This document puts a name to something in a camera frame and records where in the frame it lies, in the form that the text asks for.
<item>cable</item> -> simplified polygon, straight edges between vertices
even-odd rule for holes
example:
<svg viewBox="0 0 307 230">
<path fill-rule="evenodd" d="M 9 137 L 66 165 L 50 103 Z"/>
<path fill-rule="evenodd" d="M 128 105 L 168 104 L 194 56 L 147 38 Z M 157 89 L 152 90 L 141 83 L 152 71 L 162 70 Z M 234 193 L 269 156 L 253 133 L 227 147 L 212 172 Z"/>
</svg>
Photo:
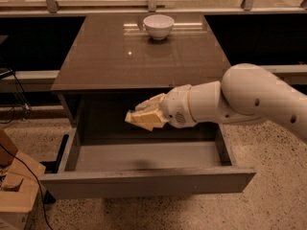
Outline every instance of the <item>cable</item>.
<svg viewBox="0 0 307 230">
<path fill-rule="evenodd" d="M 43 212 L 44 212 L 44 218 L 45 218 L 45 221 L 46 221 L 46 224 L 48 225 L 48 227 L 53 230 L 53 228 L 51 227 L 48 219 L 47 219 L 47 215 L 46 215 L 46 209 L 45 209 L 45 204 L 44 204 L 44 198 L 43 198 L 43 192 L 42 192 L 42 189 L 41 189 L 41 185 L 40 185 L 40 182 L 37 178 L 37 176 L 33 173 L 33 171 L 28 167 L 28 165 L 22 161 L 20 158 L 16 157 L 15 155 L 13 155 L 10 151 L 8 151 L 5 147 L 3 147 L 3 145 L 0 143 L 0 147 L 6 152 L 8 153 L 10 156 L 12 156 L 13 158 L 17 159 L 20 163 L 22 163 L 27 169 L 28 171 L 35 177 L 36 181 L 37 181 L 37 184 L 38 184 L 38 187 L 39 187 L 39 190 L 40 190 L 40 195 L 41 195 L 41 202 L 42 202 L 42 209 L 43 209 Z"/>
<path fill-rule="evenodd" d="M 9 124 L 11 121 L 13 121 L 13 118 L 15 116 L 15 106 L 12 106 L 12 108 L 10 110 L 8 110 L 8 112 L 6 114 L 2 115 L 0 117 L 0 119 L 5 118 L 6 116 L 8 116 L 11 111 L 12 111 L 12 117 L 8 121 L 6 121 L 6 122 L 0 122 L 1 125 L 6 125 L 6 124 Z"/>
<path fill-rule="evenodd" d="M 1 62 L 4 64 L 4 66 L 8 69 L 8 70 L 11 70 L 12 71 L 12 75 L 15 79 L 15 82 L 17 83 L 15 85 L 16 87 L 16 92 L 13 93 L 14 96 L 15 96 L 15 99 L 17 102 L 19 102 L 19 104 L 21 105 L 22 109 L 23 109 L 23 119 L 26 120 L 30 117 L 30 114 L 31 114 L 31 106 L 30 104 L 28 103 L 27 99 L 25 98 L 25 89 L 24 87 L 22 86 L 20 80 L 18 79 L 18 77 L 16 76 L 15 72 L 11 69 L 11 67 L 6 63 L 6 61 L 4 61 L 1 56 L 0 56 L 0 60 Z"/>
</svg>

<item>speckled floor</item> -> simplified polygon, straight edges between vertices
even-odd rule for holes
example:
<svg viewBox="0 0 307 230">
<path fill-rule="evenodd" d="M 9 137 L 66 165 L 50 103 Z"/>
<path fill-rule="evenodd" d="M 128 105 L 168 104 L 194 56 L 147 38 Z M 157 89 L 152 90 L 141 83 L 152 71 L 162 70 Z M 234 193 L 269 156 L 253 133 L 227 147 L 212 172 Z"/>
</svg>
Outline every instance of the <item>speckled floor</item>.
<svg viewBox="0 0 307 230">
<path fill-rule="evenodd" d="M 60 109 L 3 127 L 38 161 L 53 160 L 70 125 Z M 306 229 L 307 145 L 284 128 L 226 126 L 239 166 L 257 174 L 241 194 L 58 200 L 47 205 L 54 229 Z M 48 229 L 38 200 L 26 225 Z"/>
</svg>

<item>floor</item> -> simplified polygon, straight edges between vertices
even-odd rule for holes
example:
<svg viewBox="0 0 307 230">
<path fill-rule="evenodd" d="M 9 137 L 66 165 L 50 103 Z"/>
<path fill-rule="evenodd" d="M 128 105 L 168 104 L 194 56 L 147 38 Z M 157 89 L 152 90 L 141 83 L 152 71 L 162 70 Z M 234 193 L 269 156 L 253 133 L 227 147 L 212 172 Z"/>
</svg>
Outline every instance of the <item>floor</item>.
<svg viewBox="0 0 307 230">
<path fill-rule="evenodd" d="M 1 125 L 37 161 L 54 160 L 70 125 L 60 107 L 35 109 Z M 272 122 L 226 126 L 239 166 L 257 174 L 241 194 L 58 200 L 47 205 L 54 229 L 305 229 L 307 145 Z M 36 200 L 27 230 L 48 229 Z"/>
</svg>

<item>drawer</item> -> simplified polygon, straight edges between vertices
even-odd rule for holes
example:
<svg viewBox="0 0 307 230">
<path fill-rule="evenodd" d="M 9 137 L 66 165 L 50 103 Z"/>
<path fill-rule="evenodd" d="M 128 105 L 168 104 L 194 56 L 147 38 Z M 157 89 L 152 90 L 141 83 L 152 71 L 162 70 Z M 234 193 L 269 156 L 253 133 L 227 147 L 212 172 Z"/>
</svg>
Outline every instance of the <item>drawer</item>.
<svg viewBox="0 0 307 230">
<path fill-rule="evenodd" d="M 146 92 L 80 96 L 57 173 L 40 181 L 56 199 L 240 193 L 255 175 L 237 166 L 221 125 L 153 132 L 125 123 Z"/>
</svg>

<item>cardboard box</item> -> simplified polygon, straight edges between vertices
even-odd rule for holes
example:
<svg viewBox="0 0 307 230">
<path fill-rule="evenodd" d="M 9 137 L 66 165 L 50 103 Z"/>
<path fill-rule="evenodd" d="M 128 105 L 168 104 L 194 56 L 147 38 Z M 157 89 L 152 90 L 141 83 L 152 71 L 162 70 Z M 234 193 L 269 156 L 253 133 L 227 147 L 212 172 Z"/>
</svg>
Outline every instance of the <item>cardboard box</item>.
<svg viewBox="0 0 307 230">
<path fill-rule="evenodd" d="M 38 178 L 44 174 L 45 167 L 24 152 L 18 150 L 10 137 L 1 129 L 0 143 L 13 155 L 24 161 Z M 24 229 L 38 192 L 37 181 L 20 161 L 11 157 L 1 147 L 0 165 L 2 167 L 11 165 L 2 183 L 2 187 L 18 185 L 23 179 L 18 192 L 0 191 L 0 229 Z"/>
</svg>

